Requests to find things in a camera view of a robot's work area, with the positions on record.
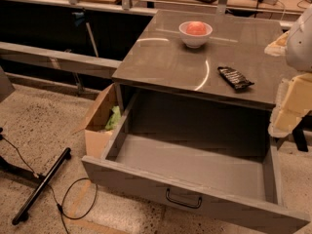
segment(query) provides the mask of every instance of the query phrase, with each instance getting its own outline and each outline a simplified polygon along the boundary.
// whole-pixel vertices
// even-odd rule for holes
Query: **black cable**
[[[57,198],[56,198],[56,194],[55,194],[55,191],[54,191],[53,187],[52,187],[50,184],[48,184],[48,186],[49,186],[49,187],[51,188],[51,190],[52,190],[54,200],[55,200],[56,203],[57,203],[58,211],[60,212],[61,222],[62,222],[62,225],[63,225],[63,227],[64,227],[64,229],[65,229],[65,231],[66,231],[67,234],[69,234],[69,231],[68,231],[68,229],[67,229],[67,227],[66,227],[66,225],[65,225],[65,222],[64,222],[63,217],[66,217],[66,218],[71,219],[71,220],[78,220],[78,219],[81,219],[81,218],[85,217],[85,216],[91,211],[91,209],[94,207],[95,202],[96,202],[96,199],[97,199],[97,196],[98,196],[98,185],[96,184],[95,198],[94,198],[94,201],[92,202],[91,206],[89,207],[89,209],[88,209],[84,214],[82,214],[81,216],[78,216],[78,217],[72,217],[72,216],[67,215],[67,214],[64,212],[64,210],[63,210],[64,201],[65,201],[66,196],[67,196],[67,194],[69,193],[71,187],[74,186],[77,182],[79,182],[79,181],[81,181],[81,180],[89,180],[89,178],[88,178],[88,177],[82,177],[82,178],[79,178],[79,179],[77,179],[76,181],[74,181],[74,182],[68,187],[67,191],[65,192],[65,195],[64,195],[64,197],[63,197],[63,199],[62,199],[62,201],[61,201],[61,204],[59,204],[59,202],[58,202],[58,200],[57,200]]]
[[[299,2],[296,4],[296,6],[299,7],[300,9],[307,9],[307,8],[308,8],[308,7],[302,7],[302,6],[300,6],[300,4],[301,4],[302,2],[307,2],[307,3],[311,4],[311,0],[301,0],[301,1],[299,1]]]
[[[21,158],[21,160],[24,162],[24,164],[33,172],[33,175],[35,177],[39,177],[39,175],[27,164],[27,162],[22,158],[22,156],[20,155],[20,151],[19,149],[14,146],[12,143],[10,143],[6,138],[4,138],[3,136],[1,136],[2,139],[6,140],[11,146],[13,146],[13,148],[18,152],[19,157]]]
[[[253,15],[253,18],[255,19],[256,18],[256,15],[257,15],[257,9],[259,8],[259,0],[256,0],[256,6],[255,6],[255,12],[254,12],[254,15]]]

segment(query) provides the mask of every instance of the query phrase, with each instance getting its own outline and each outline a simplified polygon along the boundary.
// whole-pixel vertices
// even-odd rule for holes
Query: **power cord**
[[[37,173],[35,173],[35,171],[27,164],[27,162],[22,158],[22,156],[20,155],[20,151],[19,149],[14,146],[12,143],[10,143],[6,138],[3,137],[3,135],[1,135],[3,129],[0,128],[0,140],[4,139],[5,141],[7,141],[11,146],[14,147],[14,149],[17,151],[17,153],[19,154],[19,157],[21,158],[21,160],[24,162],[24,164],[33,172],[33,175],[35,177],[39,177],[39,175]],[[67,191],[65,192],[65,195],[61,201],[61,204],[59,204],[57,198],[56,198],[56,193],[55,193],[55,190],[53,189],[53,187],[50,185],[50,184],[47,184],[48,187],[52,190],[52,193],[53,193],[53,197],[54,197],[54,200],[56,201],[57,203],[57,207],[58,207],[58,211],[60,213],[60,218],[61,218],[61,222],[62,222],[62,225],[66,231],[67,234],[69,234],[69,231],[66,227],[66,224],[64,222],[64,219],[63,217],[66,217],[68,219],[71,219],[71,220],[78,220],[78,219],[81,219],[83,217],[85,217],[90,211],[91,209],[94,207],[95,203],[96,203],[96,199],[97,199],[97,196],[98,196],[98,185],[96,184],[96,193],[95,193],[95,198],[94,198],[94,201],[92,202],[91,206],[89,207],[89,209],[84,213],[82,214],[81,216],[78,216],[78,217],[72,217],[72,216],[69,216],[67,215],[64,210],[63,210],[63,205],[64,205],[64,201],[65,201],[65,198],[67,197],[67,194],[69,193],[70,189],[72,188],[72,186],[74,186],[77,182],[81,181],[81,180],[89,180],[88,177],[82,177],[82,178],[79,178],[77,179],[76,181],[74,181],[67,189]]]
[[[254,18],[256,18],[256,15],[258,14],[257,9],[259,9],[259,3],[260,3],[260,1],[256,0],[255,12],[254,12],[254,15],[253,15]]]
[[[299,7],[300,9],[307,9],[308,7],[306,7],[306,6],[301,6],[301,3],[303,3],[303,2],[306,2],[306,3],[308,3],[308,4],[311,4],[311,0],[301,0],[301,1],[299,1],[297,4],[296,4],[296,6],[297,7]]]
[[[17,151],[17,153],[18,153],[20,159],[21,159],[21,160],[24,162],[24,164],[32,171],[33,175],[34,175],[35,177],[38,178],[39,175],[38,175],[37,173],[35,173],[35,171],[34,171],[34,170],[28,165],[28,163],[22,158],[19,149],[18,149],[16,146],[14,146],[12,143],[10,143],[6,138],[4,138],[3,135],[1,135],[2,131],[3,131],[3,128],[0,128],[0,140],[1,140],[1,139],[4,139],[5,141],[7,141],[7,142]]]
[[[68,187],[68,189],[67,189],[67,191],[66,191],[66,193],[65,193],[65,195],[64,195],[64,197],[63,197],[63,199],[62,199],[62,201],[61,201],[61,204],[58,202],[58,200],[57,200],[57,198],[56,198],[56,194],[55,194],[55,191],[54,191],[53,187],[52,187],[50,184],[48,184],[48,186],[49,186],[49,187],[51,188],[51,190],[52,190],[53,197],[54,197],[54,199],[55,199],[55,201],[56,201],[56,203],[57,203],[58,211],[59,211],[59,213],[60,213],[61,222],[62,222],[62,225],[63,225],[63,227],[64,227],[64,229],[65,229],[65,231],[66,231],[67,234],[69,234],[69,231],[68,231],[68,229],[67,229],[67,227],[66,227],[66,224],[65,224],[65,222],[64,222],[63,217],[66,217],[66,218],[68,218],[68,219],[70,219],[70,220],[79,220],[79,219],[85,217],[85,216],[91,211],[91,209],[94,207],[94,205],[95,205],[95,203],[96,203],[97,196],[98,196],[98,185],[96,184],[95,198],[94,198],[94,201],[92,202],[91,206],[89,207],[89,209],[88,209],[84,214],[82,214],[81,216],[77,216],[77,217],[69,216],[68,214],[66,214],[66,213],[64,212],[64,209],[63,209],[64,201],[65,201],[65,199],[66,199],[66,197],[67,197],[67,195],[68,195],[70,189],[71,189],[77,182],[79,182],[79,181],[81,181],[81,180],[89,180],[89,178],[88,178],[88,177],[82,177],[82,178],[79,178],[79,179],[77,179],[76,181],[74,181],[74,182]]]
[[[281,4],[282,7],[283,7],[283,13],[282,13],[282,16],[281,16],[281,18],[280,18],[280,20],[283,20],[284,15],[285,15],[285,12],[286,12],[286,6],[285,6],[285,4],[284,4],[283,2],[281,2],[281,1],[278,1],[278,3]]]

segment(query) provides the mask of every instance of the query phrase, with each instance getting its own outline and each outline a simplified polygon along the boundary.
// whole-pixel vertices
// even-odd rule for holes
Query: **black tripod leg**
[[[299,124],[293,131],[292,131],[293,140],[296,144],[296,148],[301,152],[308,152],[308,145],[303,133],[303,128]]]
[[[43,175],[39,175],[39,177],[35,177],[32,171],[26,170],[24,168],[16,167],[8,162],[4,158],[0,156],[0,170],[5,173],[10,173],[15,176],[19,176],[25,178],[34,183],[40,183],[45,177]]]
[[[65,150],[62,152],[62,154],[59,156],[58,160],[55,162],[55,164],[52,166],[52,168],[49,170],[43,181],[38,185],[38,187],[33,191],[33,193],[30,195],[28,200],[25,202],[25,204],[22,206],[22,208],[19,210],[18,214],[14,217],[12,220],[13,225],[19,224],[21,221],[25,221],[28,219],[28,210],[31,208],[32,204],[36,201],[40,193],[44,190],[46,185],[49,183],[50,179],[53,177],[53,175],[56,173],[64,159],[70,158],[70,148],[65,148]]]

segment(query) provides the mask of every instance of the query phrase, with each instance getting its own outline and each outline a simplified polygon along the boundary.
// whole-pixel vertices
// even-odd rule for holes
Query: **green item in box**
[[[105,129],[107,131],[113,130],[117,126],[118,121],[119,121],[119,119],[121,117],[120,109],[119,109],[118,105],[113,106],[111,111],[112,111],[112,115],[109,117],[109,119],[108,119],[108,121],[106,123],[106,126],[105,126]]]

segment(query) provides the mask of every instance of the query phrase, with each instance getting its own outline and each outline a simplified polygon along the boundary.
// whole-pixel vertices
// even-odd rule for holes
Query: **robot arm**
[[[285,55],[288,65],[306,73],[280,84],[268,129],[273,137],[286,137],[312,110],[312,6],[289,31]]]

